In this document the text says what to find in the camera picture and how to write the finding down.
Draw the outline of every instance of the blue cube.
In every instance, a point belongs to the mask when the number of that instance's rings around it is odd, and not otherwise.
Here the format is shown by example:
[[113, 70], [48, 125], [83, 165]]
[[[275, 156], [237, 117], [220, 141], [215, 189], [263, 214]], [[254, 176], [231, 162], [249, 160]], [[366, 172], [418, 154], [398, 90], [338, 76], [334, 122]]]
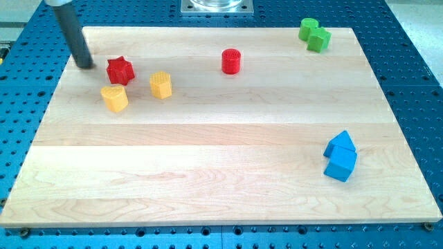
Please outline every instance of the blue cube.
[[337, 135], [335, 138], [332, 138], [330, 142], [327, 144], [325, 153], [323, 153], [324, 156], [330, 157], [332, 150], [336, 147], [342, 147], [344, 149], [349, 149], [350, 151], [355, 152], [355, 146], [352, 142], [352, 139], [347, 131], [342, 131], [339, 135]]
[[324, 174], [345, 182], [354, 171], [357, 153], [349, 149], [335, 146], [329, 157]]

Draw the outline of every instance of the wooden tabletop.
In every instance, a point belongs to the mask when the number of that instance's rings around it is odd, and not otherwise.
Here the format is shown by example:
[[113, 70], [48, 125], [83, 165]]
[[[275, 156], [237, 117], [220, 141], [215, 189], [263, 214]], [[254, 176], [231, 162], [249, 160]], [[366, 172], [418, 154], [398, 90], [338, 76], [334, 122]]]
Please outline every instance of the wooden tabletop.
[[[306, 50], [297, 28], [86, 27], [96, 66], [69, 60], [0, 225], [91, 227], [438, 221], [442, 215], [352, 29]], [[242, 52], [237, 75], [221, 71]], [[132, 62], [107, 110], [107, 59]], [[172, 97], [149, 77], [171, 74]], [[358, 159], [323, 175], [347, 129]]]

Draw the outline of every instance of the toy block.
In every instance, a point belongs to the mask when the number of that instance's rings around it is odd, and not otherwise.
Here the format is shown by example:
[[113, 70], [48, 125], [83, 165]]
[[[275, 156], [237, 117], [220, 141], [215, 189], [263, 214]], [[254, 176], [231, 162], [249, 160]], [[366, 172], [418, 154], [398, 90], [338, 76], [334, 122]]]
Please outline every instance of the toy block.
[[342, 131], [335, 138], [332, 138], [330, 142], [327, 144], [325, 153], [323, 153], [323, 155], [326, 157], [330, 157], [332, 150], [335, 148], [335, 146], [339, 146], [353, 152], [356, 151], [354, 143], [352, 142], [352, 139], [347, 131]]
[[127, 83], [135, 78], [131, 62], [127, 62], [123, 56], [117, 59], [108, 59], [108, 64], [106, 72], [108, 72], [112, 84], [127, 86]]
[[240, 71], [242, 54], [234, 48], [229, 48], [221, 54], [221, 70], [225, 74], [236, 74]]
[[324, 174], [345, 182], [354, 171], [357, 153], [349, 149], [335, 146]]
[[115, 113], [122, 111], [127, 105], [126, 91], [123, 86], [105, 86], [100, 91], [106, 107]]
[[318, 21], [314, 18], [304, 18], [300, 24], [300, 30], [298, 31], [298, 38], [303, 41], [307, 41], [311, 30], [318, 28]]
[[331, 33], [327, 32], [325, 28], [315, 28], [311, 30], [307, 39], [307, 50], [316, 51], [320, 53], [326, 49], [331, 39]]
[[164, 99], [172, 95], [171, 75], [160, 71], [151, 75], [151, 93], [154, 97]]

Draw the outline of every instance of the green cube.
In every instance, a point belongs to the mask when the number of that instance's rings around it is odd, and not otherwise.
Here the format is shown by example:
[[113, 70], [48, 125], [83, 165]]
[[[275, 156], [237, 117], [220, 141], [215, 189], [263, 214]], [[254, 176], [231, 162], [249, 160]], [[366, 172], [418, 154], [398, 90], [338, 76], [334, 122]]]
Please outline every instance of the green cube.
[[304, 18], [298, 31], [298, 38], [307, 41], [311, 30], [318, 28], [318, 21], [314, 18]]
[[331, 33], [327, 32], [325, 28], [315, 28], [311, 30], [309, 38], [307, 39], [307, 50], [320, 53], [327, 48], [330, 39]]

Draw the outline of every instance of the yellow block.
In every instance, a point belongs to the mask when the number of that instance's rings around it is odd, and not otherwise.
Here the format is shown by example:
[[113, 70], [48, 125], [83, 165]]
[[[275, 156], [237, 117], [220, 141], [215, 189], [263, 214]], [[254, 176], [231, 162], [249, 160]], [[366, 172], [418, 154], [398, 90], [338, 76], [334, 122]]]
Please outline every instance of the yellow block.
[[106, 107], [115, 113], [123, 110], [128, 105], [126, 91], [123, 86], [105, 86], [100, 93]]
[[171, 75], [160, 71], [151, 74], [151, 93], [154, 97], [164, 99], [172, 95]]

